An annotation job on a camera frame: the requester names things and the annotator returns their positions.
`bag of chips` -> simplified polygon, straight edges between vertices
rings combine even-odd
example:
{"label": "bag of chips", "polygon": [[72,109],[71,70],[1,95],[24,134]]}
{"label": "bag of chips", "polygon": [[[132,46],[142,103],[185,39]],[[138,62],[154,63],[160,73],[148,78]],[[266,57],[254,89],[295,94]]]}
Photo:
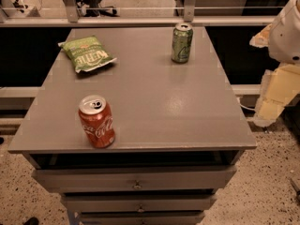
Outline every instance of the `bag of chips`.
{"label": "bag of chips", "polygon": [[111,57],[94,36],[76,39],[58,44],[71,59],[75,71],[91,71],[103,67],[116,58]]}

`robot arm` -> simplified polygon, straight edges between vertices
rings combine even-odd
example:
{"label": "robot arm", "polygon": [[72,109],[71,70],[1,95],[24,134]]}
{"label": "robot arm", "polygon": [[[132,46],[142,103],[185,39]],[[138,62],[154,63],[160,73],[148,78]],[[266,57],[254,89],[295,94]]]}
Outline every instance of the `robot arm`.
{"label": "robot arm", "polygon": [[280,62],[274,72],[267,70],[263,75],[255,106],[254,123],[268,127],[300,92],[300,0],[290,0],[250,45],[268,46],[270,57]]}

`can lid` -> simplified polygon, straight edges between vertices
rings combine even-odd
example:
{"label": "can lid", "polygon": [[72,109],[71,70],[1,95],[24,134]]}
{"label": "can lid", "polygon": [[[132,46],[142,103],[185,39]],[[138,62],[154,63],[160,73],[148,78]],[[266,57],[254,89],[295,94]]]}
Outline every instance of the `can lid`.
{"label": "can lid", "polygon": [[85,97],[79,104],[79,109],[84,114],[97,114],[102,112],[106,107],[106,100],[99,95],[90,95]]}
{"label": "can lid", "polygon": [[186,32],[192,29],[191,24],[186,23],[186,22],[180,22],[176,26],[176,29],[182,32]]}

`coca-cola logo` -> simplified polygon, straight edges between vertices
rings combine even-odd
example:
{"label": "coca-cola logo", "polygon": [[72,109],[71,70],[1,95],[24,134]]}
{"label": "coca-cola logo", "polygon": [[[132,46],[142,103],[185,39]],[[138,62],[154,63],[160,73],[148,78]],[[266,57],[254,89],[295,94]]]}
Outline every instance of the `coca-cola logo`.
{"label": "coca-cola logo", "polygon": [[82,128],[86,133],[101,138],[108,130],[113,128],[113,118],[111,116],[106,116],[103,123],[97,129],[94,129],[93,127],[89,127],[87,125],[82,125]]}

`terrazzo floor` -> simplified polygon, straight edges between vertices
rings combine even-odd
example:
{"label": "terrazzo floor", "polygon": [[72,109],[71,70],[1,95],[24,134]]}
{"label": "terrazzo floor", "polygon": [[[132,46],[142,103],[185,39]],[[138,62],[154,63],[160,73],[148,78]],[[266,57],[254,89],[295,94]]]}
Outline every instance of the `terrazzo floor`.
{"label": "terrazzo floor", "polygon": [[[290,183],[299,181],[300,147],[279,118],[269,133],[249,123],[257,149],[237,162],[237,173],[217,192],[217,201],[200,225],[300,224],[300,203]],[[33,178],[32,166],[21,155],[8,153],[13,136],[0,145],[0,224],[21,225],[37,217],[41,225],[67,225],[68,216],[57,194]]]}

